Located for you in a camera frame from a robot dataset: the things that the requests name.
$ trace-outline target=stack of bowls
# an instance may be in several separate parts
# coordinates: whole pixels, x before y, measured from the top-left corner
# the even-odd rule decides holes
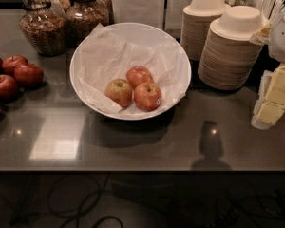
[[[180,44],[189,59],[200,60],[210,23],[229,7],[224,0],[192,0],[183,9]]]
[[[199,62],[201,80],[220,90],[241,88],[262,50],[250,38],[262,27],[259,10],[248,6],[231,7],[214,20]]]

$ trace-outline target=countertop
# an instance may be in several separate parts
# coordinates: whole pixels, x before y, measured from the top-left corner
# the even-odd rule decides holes
[[[0,9],[0,57],[22,54],[44,83],[1,104],[0,170],[285,170],[285,115],[270,130],[250,121],[256,85],[234,92],[194,87],[175,107],[142,121],[107,118],[86,106],[69,80],[70,48],[42,57],[19,29],[21,9]],[[192,63],[193,73],[196,64]]]

